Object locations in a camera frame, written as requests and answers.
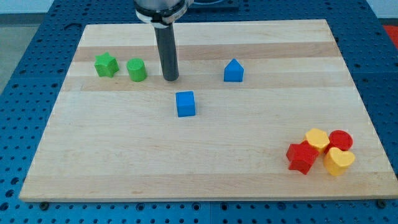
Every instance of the green block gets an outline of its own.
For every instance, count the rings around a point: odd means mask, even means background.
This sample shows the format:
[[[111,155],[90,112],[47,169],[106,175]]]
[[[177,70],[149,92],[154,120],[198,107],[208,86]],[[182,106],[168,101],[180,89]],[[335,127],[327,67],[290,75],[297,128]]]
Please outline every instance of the green block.
[[[126,66],[132,81],[141,82],[147,78],[145,64],[141,58],[130,59]]]
[[[113,77],[113,75],[119,71],[119,65],[116,58],[110,56],[109,53],[105,52],[103,55],[95,56],[94,67],[100,77]]]

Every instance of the yellow hexagon block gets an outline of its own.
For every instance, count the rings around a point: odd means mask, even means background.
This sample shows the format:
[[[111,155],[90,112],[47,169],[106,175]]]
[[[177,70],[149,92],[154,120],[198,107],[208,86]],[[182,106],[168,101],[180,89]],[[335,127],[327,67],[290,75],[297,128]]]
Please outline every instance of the yellow hexagon block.
[[[338,176],[344,174],[354,161],[355,155],[352,152],[332,147],[323,158],[323,166],[331,175]]]
[[[319,154],[323,153],[330,143],[328,134],[317,128],[313,128],[305,133],[304,141],[306,140]]]

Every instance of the red star block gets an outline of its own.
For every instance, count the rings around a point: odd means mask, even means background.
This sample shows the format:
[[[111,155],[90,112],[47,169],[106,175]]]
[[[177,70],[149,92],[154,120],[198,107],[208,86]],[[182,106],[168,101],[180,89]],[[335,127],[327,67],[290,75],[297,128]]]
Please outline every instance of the red star block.
[[[329,135],[329,146],[325,149],[325,154],[329,149],[336,147],[342,151],[348,151],[353,145],[353,138],[345,131],[336,130],[332,131]]]
[[[309,144],[291,144],[286,153],[290,161],[289,170],[298,170],[307,174],[319,155]]]

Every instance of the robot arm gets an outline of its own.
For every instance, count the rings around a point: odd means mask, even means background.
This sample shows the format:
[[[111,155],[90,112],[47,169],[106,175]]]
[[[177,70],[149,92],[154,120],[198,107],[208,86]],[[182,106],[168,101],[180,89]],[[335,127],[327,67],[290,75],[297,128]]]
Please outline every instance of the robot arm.
[[[193,0],[134,0],[137,17],[155,28],[163,77],[178,78],[173,22],[182,17]]]

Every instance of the blue block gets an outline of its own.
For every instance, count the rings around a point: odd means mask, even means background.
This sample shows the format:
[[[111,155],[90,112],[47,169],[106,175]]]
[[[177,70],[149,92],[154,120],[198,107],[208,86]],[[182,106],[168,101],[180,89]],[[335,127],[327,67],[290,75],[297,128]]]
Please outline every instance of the blue block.
[[[243,82],[244,69],[234,58],[224,69],[224,82]]]
[[[196,114],[193,91],[176,93],[175,100],[177,102],[178,117],[194,116]]]

